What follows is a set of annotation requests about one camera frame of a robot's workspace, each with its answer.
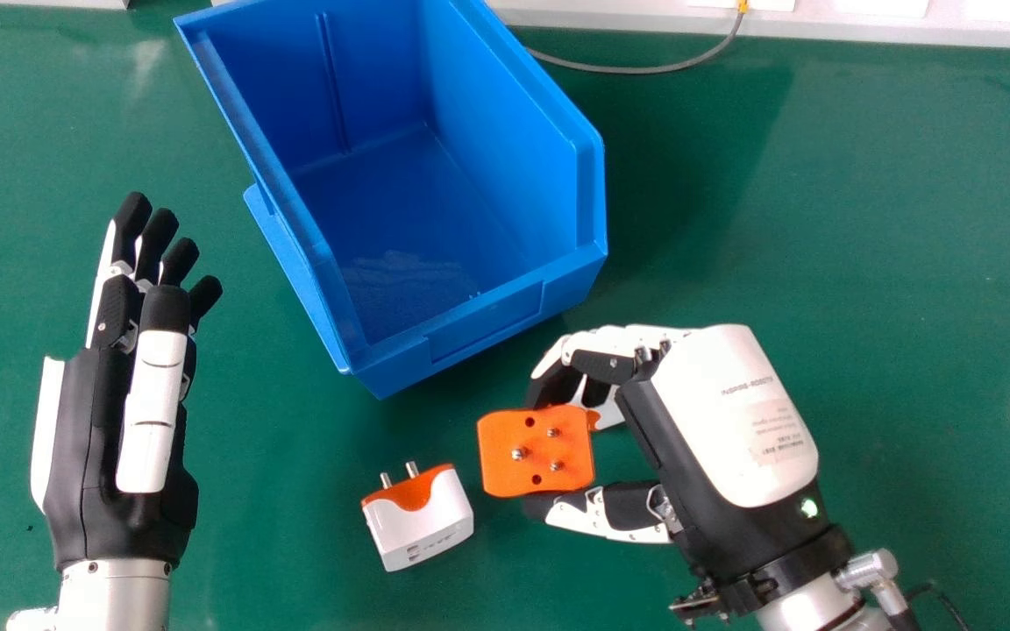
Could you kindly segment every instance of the blue storage box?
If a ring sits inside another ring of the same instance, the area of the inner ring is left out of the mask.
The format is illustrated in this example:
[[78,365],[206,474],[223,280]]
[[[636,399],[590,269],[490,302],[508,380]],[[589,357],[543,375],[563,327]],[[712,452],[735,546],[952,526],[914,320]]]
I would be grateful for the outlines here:
[[482,0],[256,0],[176,20],[337,369],[378,398],[584,300],[601,138]]

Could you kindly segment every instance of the prosthetic hand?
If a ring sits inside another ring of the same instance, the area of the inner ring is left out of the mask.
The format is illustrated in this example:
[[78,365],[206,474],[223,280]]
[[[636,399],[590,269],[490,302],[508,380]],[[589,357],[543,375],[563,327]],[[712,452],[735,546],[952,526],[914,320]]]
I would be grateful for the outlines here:
[[[767,631],[917,630],[894,556],[853,556],[817,488],[817,447],[749,328],[604,327],[565,335],[526,407],[574,402],[622,420],[659,481],[525,499],[550,526],[673,542],[701,579],[670,610],[754,614]],[[874,592],[882,612],[867,608]]]
[[8,631],[161,631],[170,574],[196,524],[182,463],[197,324],[220,298],[206,276],[181,283],[197,247],[174,213],[131,193],[100,254],[84,347],[45,358],[30,491],[61,572],[55,608],[16,612]]

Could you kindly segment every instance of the green tabletop surface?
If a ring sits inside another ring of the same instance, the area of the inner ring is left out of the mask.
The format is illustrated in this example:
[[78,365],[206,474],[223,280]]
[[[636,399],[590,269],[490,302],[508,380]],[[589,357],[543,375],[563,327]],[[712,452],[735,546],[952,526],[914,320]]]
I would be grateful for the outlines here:
[[[1010,630],[1010,50],[740,38],[680,75],[550,70],[606,141],[592,296],[378,402],[337,375],[242,203],[247,164],[171,21],[200,5],[0,8],[0,628],[57,598],[28,484],[41,356],[79,347],[105,223],[140,190],[225,290],[188,400],[201,512],[177,631],[678,628],[667,606],[695,583],[676,550],[481,491],[475,421],[521,404],[557,336],[630,322],[749,324],[854,544],[891,548],[905,587],[936,581],[974,630]],[[714,42],[518,32],[598,64]],[[595,452],[601,482],[649,475],[625,428]],[[456,463],[477,528],[386,574],[360,501],[408,459]]]

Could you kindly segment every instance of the power plug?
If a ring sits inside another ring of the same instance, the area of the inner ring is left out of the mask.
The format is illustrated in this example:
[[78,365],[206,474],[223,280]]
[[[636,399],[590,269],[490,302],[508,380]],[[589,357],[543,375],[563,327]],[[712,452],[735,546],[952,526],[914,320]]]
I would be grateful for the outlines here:
[[384,569],[413,566],[467,540],[474,534],[474,509],[454,464],[438,464],[424,472],[405,464],[408,480],[392,484],[381,474],[380,491],[362,500]]

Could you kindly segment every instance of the black cable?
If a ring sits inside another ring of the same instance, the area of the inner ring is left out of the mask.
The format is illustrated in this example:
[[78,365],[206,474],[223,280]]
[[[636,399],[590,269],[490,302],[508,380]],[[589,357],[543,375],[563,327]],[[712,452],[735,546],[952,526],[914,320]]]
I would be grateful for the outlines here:
[[945,608],[945,611],[949,612],[949,615],[953,617],[953,622],[957,623],[957,628],[961,628],[961,631],[971,631],[969,623],[967,623],[966,619],[961,615],[961,612],[957,610],[957,606],[954,606],[953,601],[950,601],[948,596],[945,596],[945,592],[941,592],[937,589],[937,585],[934,584],[933,581],[930,581],[929,583],[922,583],[921,585],[918,585],[918,587],[907,590],[905,594],[907,603],[917,599],[918,596],[924,595],[926,592],[933,592],[934,598],[936,598],[938,603],[941,603],[941,606]]
[[722,52],[724,48],[729,46],[729,44],[734,40],[734,35],[738,32],[738,27],[742,24],[742,16],[746,15],[746,11],[738,11],[738,16],[734,18],[734,25],[730,27],[730,32],[727,36],[722,38],[720,43],[715,44],[712,48],[707,50],[700,56],[693,57],[693,59],[685,60],[682,62],[677,62],[673,64],[665,64],[661,67],[645,67],[645,68],[635,68],[635,67],[602,67],[601,65],[594,64],[584,64],[581,62],[573,62],[569,60],[561,59],[560,57],[549,56],[548,52],[540,52],[533,48],[528,49],[528,54],[532,57],[536,57],[537,60],[546,62],[546,64],[557,65],[557,67],[563,67],[572,70],[578,70],[582,72],[594,72],[598,75],[665,75],[669,72],[677,72],[681,70],[690,69],[693,67],[698,67],[698,65],[705,64],[716,59],[719,52]]

